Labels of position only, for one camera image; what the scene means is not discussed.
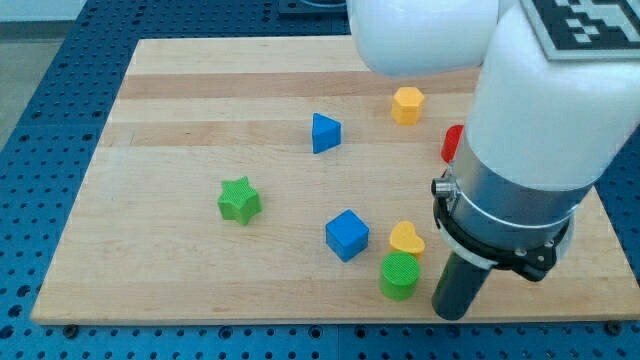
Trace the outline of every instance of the blue cube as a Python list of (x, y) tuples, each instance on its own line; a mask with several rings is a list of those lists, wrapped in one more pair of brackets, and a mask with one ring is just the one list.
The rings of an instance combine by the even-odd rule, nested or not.
[(369, 245), (369, 227), (351, 210), (347, 210), (325, 226), (327, 245), (347, 262)]
[(313, 127), (311, 129), (311, 141), (313, 153), (318, 154), (334, 146), (340, 145), (342, 125), (322, 114), (313, 114)]

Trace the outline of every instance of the wooden board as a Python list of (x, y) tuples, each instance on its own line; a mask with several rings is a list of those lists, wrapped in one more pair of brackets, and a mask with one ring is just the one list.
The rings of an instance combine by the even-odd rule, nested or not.
[[(348, 37), (138, 44), (32, 312), (41, 324), (441, 322), (430, 297), (449, 249), (430, 180), (464, 121), (478, 70), (372, 74)], [(427, 96), (415, 126), (389, 116), (399, 86)], [(343, 144), (311, 153), (311, 114)], [(223, 221), (221, 181), (247, 175), (263, 212)], [(351, 208), (369, 248), (342, 263), (324, 225)], [(414, 297), (384, 298), (394, 224), (427, 241)], [(599, 198), (577, 213), (567, 257), (541, 283), (495, 271), (465, 322), (638, 318), (640, 292)]]

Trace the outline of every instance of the yellow heart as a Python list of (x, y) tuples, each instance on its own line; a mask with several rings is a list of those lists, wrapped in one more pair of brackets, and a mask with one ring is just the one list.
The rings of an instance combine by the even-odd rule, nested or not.
[(394, 226), (389, 236), (391, 251), (403, 251), (413, 255), (418, 261), (424, 252), (424, 240), (416, 234), (416, 227), (410, 221), (401, 221)]

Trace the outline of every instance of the green star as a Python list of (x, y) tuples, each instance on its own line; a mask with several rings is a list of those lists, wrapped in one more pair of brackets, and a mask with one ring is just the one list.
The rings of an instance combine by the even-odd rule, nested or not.
[(218, 207), (223, 219), (236, 220), (242, 225), (247, 225), (253, 215), (262, 211), (260, 195), (249, 185), (246, 176), (236, 181), (222, 181)]

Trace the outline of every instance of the toy block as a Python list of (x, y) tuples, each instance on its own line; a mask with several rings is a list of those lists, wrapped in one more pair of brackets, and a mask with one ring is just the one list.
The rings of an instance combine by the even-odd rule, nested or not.
[(314, 113), (311, 129), (313, 153), (318, 154), (340, 145), (342, 142), (341, 132), (342, 125), (339, 122), (322, 114)]
[(462, 136), (462, 130), (464, 130), (464, 125), (454, 125), (447, 130), (447, 134), (444, 136), (444, 143), (442, 144), (440, 156), (442, 157), (442, 160), (447, 162), (447, 164), (450, 163), (456, 155), (458, 143)]
[(351, 210), (347, 210), (325, 226), (327, 245), (347, 262), (369, 244), (369, 227)]
[(393, 95), (391, 117), (400, 125), (415, 125), (422, 117), (424, 95), (415, 87), (401, 87)]
[(406, 252), (420, 261), (425, 244), (424, 240), (416, 234), (416, 227), (412, 222), (401, 221), (391, 231), (389, 247), (392, 252)]
[(393, 252), (382, 261), (380, 290), (392, 300), (405, 300), (413, 296), (420, 277), (418, 260), (405, 252)]
[(249, 185), (246, 176), (236, 181), (222, 182), (222, 195), (218, 198), (222, 218), (247, 225), (251, 217), (262, 211), (260, 195)]

